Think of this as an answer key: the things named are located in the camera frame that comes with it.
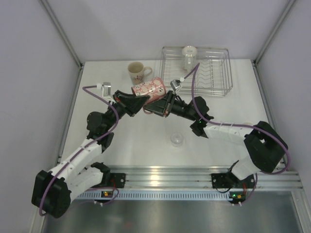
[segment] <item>wire dish rack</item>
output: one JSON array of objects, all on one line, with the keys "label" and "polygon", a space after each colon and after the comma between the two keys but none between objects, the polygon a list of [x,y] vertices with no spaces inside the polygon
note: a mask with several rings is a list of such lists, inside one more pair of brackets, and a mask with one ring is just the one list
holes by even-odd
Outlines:
[{"label": "wire dish rack", "polygon": [[[196,47],[200,66],[195,80],[195,93],[208,96],[225,96],[233,87],[229,51],[227,49]],[[183,47],[163,47],[160,65],[161,79],[170,90],[170,82],[185,77],[182,68]],[[183,83],[180,94],[191,94],[192,75]]]}]

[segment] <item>white enclosure wall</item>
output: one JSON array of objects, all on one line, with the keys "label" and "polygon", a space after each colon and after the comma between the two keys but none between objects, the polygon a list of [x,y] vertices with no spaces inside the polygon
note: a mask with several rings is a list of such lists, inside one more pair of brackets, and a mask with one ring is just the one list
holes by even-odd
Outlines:
[{"label": "white enclosure wall", "polygon": [[276,126],[311,203],[311,1],[298,0],[259,64]]},{"label": "white enclosure wall", "polygon": [[155,59],[163,46],[255,59],[287,0],[49,0],[82,62]]},{"label": "white enclosure wall", "polygon": [[35,176],[55,163],[78,68],[39,1],[0,1],[0,22],[0,231],[26,233]]}]

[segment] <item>ceramic mug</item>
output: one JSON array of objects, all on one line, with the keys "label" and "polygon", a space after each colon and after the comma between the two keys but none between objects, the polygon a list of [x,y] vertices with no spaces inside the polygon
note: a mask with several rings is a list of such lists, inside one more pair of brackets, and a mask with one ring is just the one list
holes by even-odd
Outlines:
[{"label": "ceramic mug", "polygon": [[165,85],[159,77],[133,86],[132,92],[136,96],[149,95],[150,99],[146,102],[146,104],[158,100],[166,95]]},{"label": "ceramic mug", "polygon": [[152,68],[144,67],[143,63],[141,62],[132,62],[128,65],[127,70],[133,84],[141,83],[144,77],[147,77],[152,73]]}]

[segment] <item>white tabletop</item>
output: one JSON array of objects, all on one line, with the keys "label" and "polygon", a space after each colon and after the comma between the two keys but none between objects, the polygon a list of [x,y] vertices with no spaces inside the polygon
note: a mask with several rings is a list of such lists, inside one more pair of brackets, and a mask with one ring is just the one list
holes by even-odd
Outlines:
[{"label": "white tabletop", "polygon": [[[159,76],[160,61],[142,61],[154,70],[147,80]],[[74,106],[62,159],[67,158],[87,135],[86,118],[92,111],[105,112],[107,106],[82,90],[83,86],[111,82],[117,89],[131,93],[127,73],[130,61],[86,62]],[[233,88],[225,97],[204,97],[215,120],[257,124],[267,121],[256,77],[250,60],[231,60]],[[100,95],[97,89],[91,89]],[[187,103],[190,95],[181,95]],[[115,129],[111,146],[96,159],[115,166],[230,166],[247,153],[246,148],[217,139],[197,137],[191,121],[175,115],[162,118],[140,111],[135,117],[125,115]],[[173,147],[170,136],[184,137],[181,147]]]}]

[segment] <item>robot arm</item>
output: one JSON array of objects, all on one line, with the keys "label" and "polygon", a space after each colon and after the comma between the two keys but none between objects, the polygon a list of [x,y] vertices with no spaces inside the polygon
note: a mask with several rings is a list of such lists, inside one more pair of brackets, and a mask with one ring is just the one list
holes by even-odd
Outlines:
[{"label": "robot arm", "polygon": [[[207,114],[209,108],[202,97],[195,97],[195,102],[199,111],[206,119],[213,119],[212,116]],[[207,125],[197,114],[192,101],[186,104],[173,91],[168,91],[166,96],[160,100],[146,104],[144,109],[162,117],[167,117],[172,113],[193,121],[190,128],[197,136],[218,138],[246,147],[248,156],[234,163],[230,170],[223,176],[223,182],[229,187],[239,186],[242,180],[259,171],[273,172],[284,156],[284,150],[277,142],[259,133],[257,130],[224,126],[221,124]],[[255,126],[269,132],[288,148],[268,123],[260,121]]]},{"label": "robot arm", "polygon": [[[117,110],[119,119],[125,114],[133,117],[143,107],[149,96],[135,96],[116,91],[113,95],[112,106]],[[87,129],[89,134],[81,146],[72,153],[66,160],[52,168],[50,171],[40,171],[35,178],[35,185],[32,196],[32,204],[39,207],[47,186],[59,172],[55,181],[43,202],[43,210],[55,218],[62,216],[69,208],[70,203],[80,194],[89,188],[97,185],[100,187],[113,186],[111,179],[125,174],[110,173],[110,168],[103,163],[94,163],[90,168],[84,168],[97,156],[101,155],[111,144],[114,134],[98,140],[98,138],[116,123],[116,115],[109,108],[105,113],[92,112],[87,117]]]}]

